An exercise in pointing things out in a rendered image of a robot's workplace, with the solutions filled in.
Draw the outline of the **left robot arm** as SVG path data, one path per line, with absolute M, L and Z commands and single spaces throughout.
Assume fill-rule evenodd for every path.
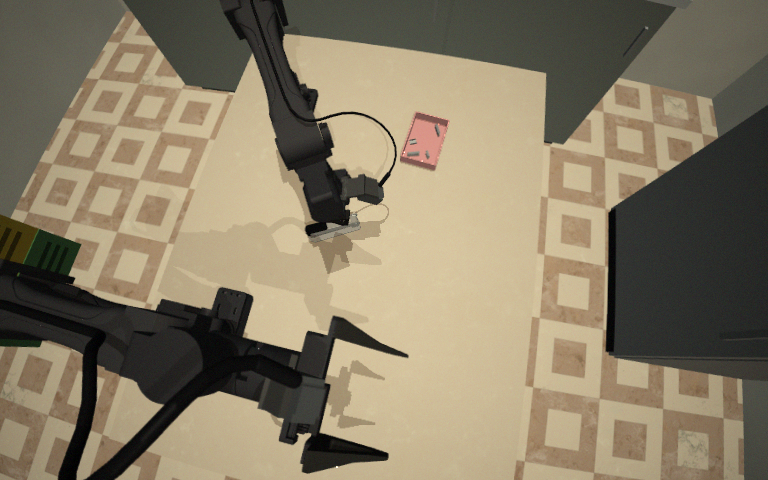
M 344 206 L 333 169 L 326 160 L 333 156 L 334 144 L 327 123 L 317 124 L 313 113 L 318 91 L 300 84 L 287 60 L 282 45 L 282 25 L 288 25 L 283 1 L 253 0 L 252 5 L 250 0 L 219 1 L 238 38 L 246 39 L 253 52 L 266 90 L 278 151 L 288 171 L 295 170 L 304 183 L 311 218 L 316 222 L 336 219 Z

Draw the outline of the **pink shallow tray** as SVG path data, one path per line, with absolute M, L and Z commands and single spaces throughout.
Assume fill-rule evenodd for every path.
M 415 121 L 413 122 L 414 119 Z M 408 132 L 407 134 L 400 155 L 400 161 L 430 170 L 435 170 L 450 120 L 417 111 L 414 114 L 413 120 L 411 123 L 412 127 L 410 126 L 409 129 L 410 133 Z M 435 124 L 438 124 L 440 130 L 439 137 L 436 133 Z M 417 144 L 410 145 L 409 140 L 411 139 L 416 139 Z M 407 152 L 414 151 L 420 151 L 419 156 L 407 157 Z M 429 159 L 426 157 L 426 151 L 429 151 Z

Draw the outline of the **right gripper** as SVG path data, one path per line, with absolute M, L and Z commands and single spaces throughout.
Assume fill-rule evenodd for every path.
M 295 371 L 325 380 L 335 339 L 395 356 L 409 357 L 404 352 L 378 342 L 345 318 L 338 316 L 332 317 L 328 335 L 324 334 L 324 337 L 321 333 L 307 331 L 302 355 L 299 351 L 257 342 L 256 348 L 251 347 L 246 356 L 261 354 Z M 387 452 L 320 433 L 330 387 L 331 384 L 325 383 L 326 391 L 320 415 L 312 425 L 290 423 L 285 420 L 294 388 L 277 383 L 253 371 L 249 371 L 248 377 L 240 376 L 236 379 L 238 397 L 259 402 L 257 409 L 284 419 L 279 442 L 294 445 L 298 440 L 297 432 L 302 435 L 311 434 L 304 444 L 301 456 L 300 464 L 303 464 L 303 473 L 309 474 L 351 463 L 387 461 L 389 457 Z

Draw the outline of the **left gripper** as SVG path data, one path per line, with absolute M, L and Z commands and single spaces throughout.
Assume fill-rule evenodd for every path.
M 358 177 L 351 178 L 346 169 L 338 169 L 333 170 L 333 179 L 343 203 L 344 211 L 336 219 L 323 223 L 335 223 L 346 226 L 349 224 L 350 209 L 345 210 L 345 206 L 350 203 L 350 198 L 364 197 L 365 195 L 373 198 L 379 197 L 377 180 L 367 177 L 365 174 L 359 174 Z M 344 222 L 340 220 L 344 220 Z

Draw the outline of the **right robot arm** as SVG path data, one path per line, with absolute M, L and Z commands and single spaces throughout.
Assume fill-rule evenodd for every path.
M 105 300 L 70 285 L 75 277 L 23 265 L 0 259 L 0 339 L 50 339 L 84 354 L 93 337 L 78 328 L 103 331 L 97 365 L 137 382 L 157 404 L 165 405 L 202 370 L 246 356 L 259 342 L 237 336 L 248 298 L 242 291 L 220 287 L 212 309 L 161 299 L 156 311 Z M 285 420 L 314 425 L 326 380 L 297 372 Z

